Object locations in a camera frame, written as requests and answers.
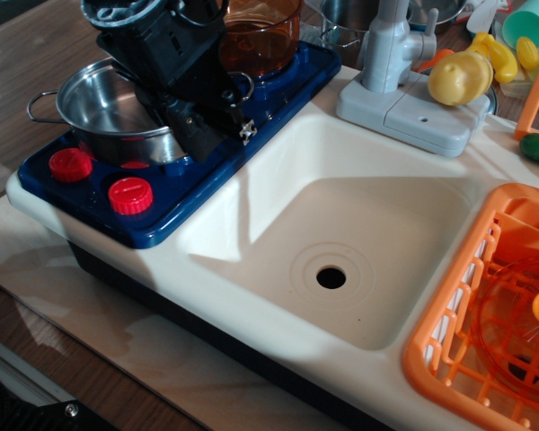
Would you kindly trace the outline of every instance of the toy sink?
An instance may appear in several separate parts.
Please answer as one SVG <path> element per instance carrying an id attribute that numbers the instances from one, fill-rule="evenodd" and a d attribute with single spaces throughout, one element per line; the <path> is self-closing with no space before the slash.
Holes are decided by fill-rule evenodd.
<path id="1" fill-rule="evenodd" d="M 411 152 L 409 165 L 388 165 L 394 151 L 308 115 L 183 226 L 183 249 L 355 347 L 387 347 L 479 197 L 475 180 L 442 160 L 416 163 L 424 154 Z"/>
<path id="2" fill-rule="evenodd" d="M 539 188 L 539 167 L 517 154 L 514 125 L 495 117 L 455 159 L 338 119 L 355 73 L 342 68 L 155 247 L 112 240 L 16 176 L 9 199 L 103 270 L 356 411 L 396 429 L 478 429 L 411 387 L 402 351 L 486 197 L 509 182 Z"/>

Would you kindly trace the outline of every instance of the wooden surface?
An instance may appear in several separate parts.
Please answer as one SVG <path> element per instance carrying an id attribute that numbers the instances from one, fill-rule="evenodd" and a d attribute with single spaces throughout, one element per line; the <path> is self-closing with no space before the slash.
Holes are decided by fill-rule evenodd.
<path id="1" fill-rule="evenodd" d="M 26 104 L 105 57 L 96 34 L 78 0 L 48 0 L 0 27 L 0 190 L 25 157 L 66 131 L 63 125 L 30 122 Z M 453 50 L 470 43 L 463 25 L 438 40 L 440 48 Z M 517 120 L 523 101 L 498 96 L 499 115 Z M 36 113 L 56 116 L 53 101 L 37 105 Z M 120 429 L 203 429 L 1 288 L 0 341 Z"/>

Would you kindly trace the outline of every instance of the red knob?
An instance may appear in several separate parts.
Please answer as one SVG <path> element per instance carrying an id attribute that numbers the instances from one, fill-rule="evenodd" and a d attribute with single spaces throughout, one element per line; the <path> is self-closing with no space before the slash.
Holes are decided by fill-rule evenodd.
<path id="1" fill-rule="evenodd" d="M 92 159 L 79 148 L 66 148 L 52 155 L 49 160 L 52 177 L 60 182 L 83 180 L 92 172 Z"/>
<path id="2" fill-rule="evenodd" d="M 147 210 L 154 202 L 152 186 L 138 177 L 117 180 L 108 191 L 110 205 L 114 211 L 124 216 L 132 216 Z"/>

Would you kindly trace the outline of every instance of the pot handle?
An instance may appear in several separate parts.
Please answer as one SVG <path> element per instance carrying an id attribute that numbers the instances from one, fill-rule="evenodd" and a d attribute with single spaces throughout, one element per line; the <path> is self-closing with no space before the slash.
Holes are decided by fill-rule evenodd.
<path id="1" fill-rule="evenodd" d="M 26 107 L 26 113 L 28 114 L 28 118 L 32 121 L 36 121 L 37 123 L 66 123 L 63 119 L 39 119 L 37 117 L 34 117 L 32 114 L 32 106 L 38 99 L 41 99 L 44 96 L 50 96 L 51 94 L 57 94 L 57 90 L 52 90 L 49 92 L 41 92 L 40 94 L 36 94 L 34 97 L 31 98 L 31 100 L 28 102 L 28 106 Z"/>

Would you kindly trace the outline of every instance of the orange dish rack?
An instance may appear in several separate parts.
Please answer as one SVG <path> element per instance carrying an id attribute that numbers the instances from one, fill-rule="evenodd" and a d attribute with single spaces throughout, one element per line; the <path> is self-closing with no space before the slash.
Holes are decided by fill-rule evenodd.
<path id="1" fill-rule="evenodd" d="M 417 391 L 484 429 L 539 430 L 539 401 L 496 379 L 471 331 L 479 289 L 499 269 L 536 257 L 539 189 L 493 190 L 404 351 L 403 370 Z M 534 362 L 518 366 L 539 374 Z"/>

